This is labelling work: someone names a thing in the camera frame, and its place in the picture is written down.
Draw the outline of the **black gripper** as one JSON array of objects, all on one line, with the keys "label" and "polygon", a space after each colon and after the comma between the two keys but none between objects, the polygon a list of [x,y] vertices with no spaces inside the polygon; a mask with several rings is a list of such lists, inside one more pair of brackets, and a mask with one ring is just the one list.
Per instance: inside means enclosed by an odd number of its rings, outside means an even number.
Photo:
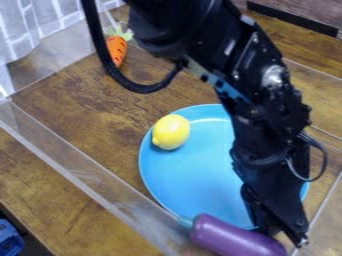
[{"label": "black gripper", "polygon": [[243,182],[240,195],[255,229],[268,236],[283,232],[300,248],[308,243],[308,220],[300,199],[303,181],[280,162],[253,160],[236,147],[229,155],[232,169]]}]

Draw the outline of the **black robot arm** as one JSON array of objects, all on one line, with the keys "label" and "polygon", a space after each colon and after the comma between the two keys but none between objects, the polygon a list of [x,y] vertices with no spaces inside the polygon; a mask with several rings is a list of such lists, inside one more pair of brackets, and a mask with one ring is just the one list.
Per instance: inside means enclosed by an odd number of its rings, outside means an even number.
[{"label": "black robot arm", "polygon": [[233,171],[252,222],[307,242],[300,189],[310,181],[310,107],[275,44],[229,0],[124,0],[139,46],[183,59],[213,85],[229,114]]}]

